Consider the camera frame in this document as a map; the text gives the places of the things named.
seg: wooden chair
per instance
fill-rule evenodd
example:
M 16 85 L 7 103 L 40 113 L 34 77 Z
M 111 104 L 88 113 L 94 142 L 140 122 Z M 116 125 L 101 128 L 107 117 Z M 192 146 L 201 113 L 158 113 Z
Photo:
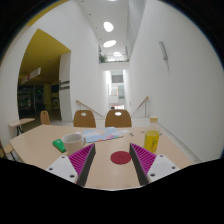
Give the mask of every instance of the wooden chair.
M 95 128 L 96 122 L 91 110 L 77 110 L 74 115 L 74 127 Z
M 127 110 L 110 110 L 106 116 L 105 127 L 132 127 L 131 116 Z
M 40 122 L 41 122 L 41 124 L 47 124 L 47 125 L 50 124 L 49 115 L 48 115 L 48 112 L 46 110 L 41 111 Z
M 0 140 L 0 158 L 4 158 L 5 157 L 5 151 L 3 150 L 3 146 Z
M 5 152 L 6 154 L 10 153 L 11 156 L 12 156 L 12 158 L 16 161 L 15 157 L 14 157 L 13 154 L 12 154 L 12 151 L 14 150 L 14 148 L 12 147 L 12 145 L 9 143 L 8 145 L 6 145 L 6 146 L 3 147 L 3 148 L 4 148 L 4 152 Z

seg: white ceiling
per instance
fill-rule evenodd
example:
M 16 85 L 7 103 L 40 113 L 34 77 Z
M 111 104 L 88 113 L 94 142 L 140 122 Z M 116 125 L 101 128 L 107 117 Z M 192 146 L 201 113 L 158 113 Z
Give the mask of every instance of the white ceiling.
M 126 60 L 128 0 L 77 0 L 77 2 L 95 31 L 102 50 L 101 54 L 106 54 L 108 59 Z M 103 26 L 104 22 L 112 23 L 113 31 L 107 32 Z M 116 44 L 109 48 L 103 47 L 103 44 L 110 40 L 116 40 Z M 124 57 L 109 56 L 114 52 L 120 52 Z

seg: sign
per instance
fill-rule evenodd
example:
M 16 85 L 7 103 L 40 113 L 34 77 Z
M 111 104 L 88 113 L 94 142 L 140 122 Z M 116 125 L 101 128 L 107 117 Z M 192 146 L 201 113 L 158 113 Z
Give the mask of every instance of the sign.
M 21 85 L 24 84 L 25 82 L 29 81 L 30 79 L 40 75 L 40 71 L 41 71 L 41 68 L 38 68 L 38 69 L 34 70 L 33 72 L 31 72 L 30 74 L 28 74 L 24 79 L 22 79 Z

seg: yellow bottle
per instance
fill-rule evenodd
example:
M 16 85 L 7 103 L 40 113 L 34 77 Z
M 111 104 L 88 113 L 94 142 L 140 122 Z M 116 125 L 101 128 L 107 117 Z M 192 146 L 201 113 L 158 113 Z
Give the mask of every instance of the yellow bottle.
M 160 135 L 160 128 L 157 122 L 158 118 L 155 116 L 151 116 L 150 124 L 148 127 L 146 127 L 145 130 L 144 148 L 152 153 L 156 152 Z

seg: white mug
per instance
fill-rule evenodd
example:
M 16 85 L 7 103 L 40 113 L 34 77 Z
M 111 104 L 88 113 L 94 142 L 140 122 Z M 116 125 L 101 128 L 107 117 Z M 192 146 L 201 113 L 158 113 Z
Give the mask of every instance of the white mug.
M 68 156 L 83 148 L 86 144 L 86 138 L 82 137 L 82 135 L 80 134 L 65 135 L 61 140 L 65 146 Z

